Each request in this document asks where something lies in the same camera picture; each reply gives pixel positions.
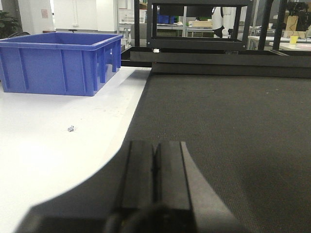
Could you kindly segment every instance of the white table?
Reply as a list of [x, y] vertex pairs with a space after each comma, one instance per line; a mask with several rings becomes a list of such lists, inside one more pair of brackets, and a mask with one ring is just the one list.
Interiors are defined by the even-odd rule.
[[4, 93], [0, 83], [0, 233], [110, 160], [149, 72], [122, 67], [94, 97]]
[[[248, 37], [248, 50], [256, 50], [258, 48], [258, 42], [259, 42], [260, 36], [249, 36]], [[267, 36], [266, 37], [266, 43], [274, 41], [274, 36]], [[281, 37], [281, 42], [288, 42], [289, 38]], [[311, 43], [311, 39], [298, 39], [297, 43]]]
[[187, 27], [186, 35], [191, 33], [191, 37], [194, 37], [194, 33], [212, 33], [212, 27]]
[[[258, 36], [258, 35], [260, 35], [260, 33], [261, 33], [261, 28], [259, 28], [259, 29], [255, 29], [255, 36]], [[274, 35], [276, 33], [276, 30], [275, 29], [272, 29], [272, 28], [268, 28], [267, 29], [267, 34], [270, 34], [270, 35]]]
[[[300, 43], [300, 45], [310, 45], [310, 43]], [[299, 48], [297, 44], [291, 45], [290, 43], [280, 43], [280, 50], [293, 50], [293, 51], [311, 51], [311, 47], [309, 49]]]
[[158, 23], [156, 25], [157, 30], [175, 30], [177, 32], [177, 36], [182, 36], [183, 31], [184, 31], [184, 26], [183, 25], [176, 25], [176, 24], [163, 24], [163, 23]]

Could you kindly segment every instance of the white wall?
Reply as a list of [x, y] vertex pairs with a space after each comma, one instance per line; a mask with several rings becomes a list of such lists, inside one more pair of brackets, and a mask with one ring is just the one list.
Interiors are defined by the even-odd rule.
[[[50, 0], [19, 0], [18, 3], [23, 31], [39, 34], [54, 29]], [[48, 18], [43, 18], [42, 9], [47, 10]]]
[[50, 0], [50, 4], [51, 4], [52, 13], [54, 13], [54, 0]]
[[114, 32], [116, 0], [54, 0], [55, 27]]
[[54, 0], [55, 27], [97, 30], [95, 0]]
[[119, 0], [119, 8], [122, 9], [133, 9], [134, 0]]

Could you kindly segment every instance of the plastic crate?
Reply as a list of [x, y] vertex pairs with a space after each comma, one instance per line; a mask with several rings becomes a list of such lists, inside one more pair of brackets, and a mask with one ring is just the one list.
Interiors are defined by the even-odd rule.
[[[139, 22], [145, 23], [147, 10], [139, 10]], [[134, 23], [134, 10], [120, 9], [119, 23]]]
[[45, 33], [0, 40], [3, 90], [94, 96], [121, 67], [121, 38]]

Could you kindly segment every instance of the small debris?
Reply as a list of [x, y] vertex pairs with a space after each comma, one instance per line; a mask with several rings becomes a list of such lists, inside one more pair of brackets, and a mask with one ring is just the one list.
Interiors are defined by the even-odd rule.
[[73, 132], [74, 131], [74, 126], [71, 125], [67, 130], [68, 130], [68, 132]]

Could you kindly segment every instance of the potted plant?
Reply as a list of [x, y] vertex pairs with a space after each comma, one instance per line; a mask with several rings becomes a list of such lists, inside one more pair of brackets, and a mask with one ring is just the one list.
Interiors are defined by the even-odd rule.
[[0, 39], [7, 38], [18, 28], [20, 28], [20, 24], [16, 18], [10, 16], [8, 12], [0, 12]]

